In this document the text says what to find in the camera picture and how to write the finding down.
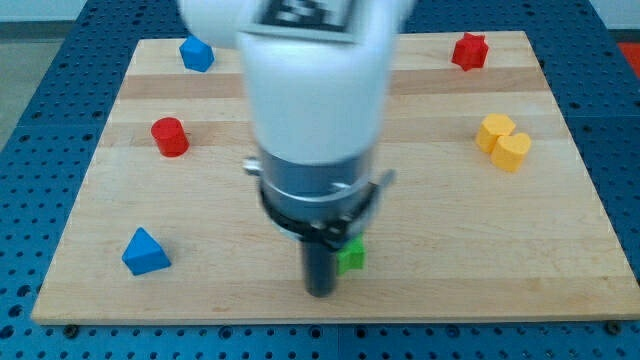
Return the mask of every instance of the white wall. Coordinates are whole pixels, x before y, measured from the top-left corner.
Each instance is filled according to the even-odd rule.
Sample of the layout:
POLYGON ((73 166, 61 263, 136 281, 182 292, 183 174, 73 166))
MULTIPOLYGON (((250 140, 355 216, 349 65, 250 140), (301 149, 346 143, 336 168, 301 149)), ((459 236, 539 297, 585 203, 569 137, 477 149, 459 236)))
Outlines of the white wall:
POLYGON ((640 0, 591 0, 609 29, 640 29, 640 0))
POLYGON ((0 0, 0 21, 75 20, 86 0, 0 0))
MULTIPOLYGON (((0 21, 74 20, 85 2, 0 0, 0 21)), ((591 0, 591 3, 609 29, 640 29, 640 0, 591 0)))

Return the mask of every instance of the yellow block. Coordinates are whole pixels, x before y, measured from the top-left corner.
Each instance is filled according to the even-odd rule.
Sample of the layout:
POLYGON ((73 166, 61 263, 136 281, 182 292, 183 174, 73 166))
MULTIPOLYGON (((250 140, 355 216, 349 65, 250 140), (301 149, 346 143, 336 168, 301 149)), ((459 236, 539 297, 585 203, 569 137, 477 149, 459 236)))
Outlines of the yellow block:
POLYGON ((516 128, 516 124, 511 121, 509 116, 504 114, 489 114, 482 120, 478 134, 476 135, 476 144, 480 150, 487 154, 493 151, 499 136, 509 135, 516 128))
POLYGON ((525 133, 500 136, 491 153, 491 162, 502 170, 516 172, 531 148, 531 138, 525 133))

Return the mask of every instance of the blue table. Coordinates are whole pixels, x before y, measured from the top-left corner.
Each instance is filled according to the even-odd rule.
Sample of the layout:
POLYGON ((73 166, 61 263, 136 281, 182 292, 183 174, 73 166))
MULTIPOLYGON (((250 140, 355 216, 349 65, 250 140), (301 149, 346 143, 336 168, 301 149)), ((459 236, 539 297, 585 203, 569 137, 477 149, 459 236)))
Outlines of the blue table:
MULTIPOLYGON (((527 32, 638 277, 639 83, 594 9, 587 0, 420 0, 406 27, 465 30, 527 32)), ((640 321, 81 327, 76 337, 34 324, 37 292, 138 40, 186 35, 173 0, 89 0, 78 17, 0 154, 0 359, 640 358, 640 321)))

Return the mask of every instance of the green block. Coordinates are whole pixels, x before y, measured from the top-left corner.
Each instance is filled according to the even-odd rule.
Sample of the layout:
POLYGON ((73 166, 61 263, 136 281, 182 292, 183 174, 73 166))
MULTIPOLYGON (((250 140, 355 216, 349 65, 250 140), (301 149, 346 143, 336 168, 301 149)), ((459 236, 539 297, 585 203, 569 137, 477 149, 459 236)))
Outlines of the green block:
POLYGON ((342 275, 352 269, 363 269, 367 251, 362 241, 363 234, 358 235, 347 245, 338 251, 338 275, 342 275))

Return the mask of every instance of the red cylinder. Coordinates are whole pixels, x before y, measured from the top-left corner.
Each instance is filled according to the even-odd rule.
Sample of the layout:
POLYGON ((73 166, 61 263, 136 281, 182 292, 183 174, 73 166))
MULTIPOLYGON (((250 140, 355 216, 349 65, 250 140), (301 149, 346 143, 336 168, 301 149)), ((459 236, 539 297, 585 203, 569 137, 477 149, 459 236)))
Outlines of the red cylinder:
POLYGON ((184 133, 180 120, 163 118, 151 127, 151 135, 156 140, 160 153, 166 157, 180 156, 189 148, 189 140, 184 133))

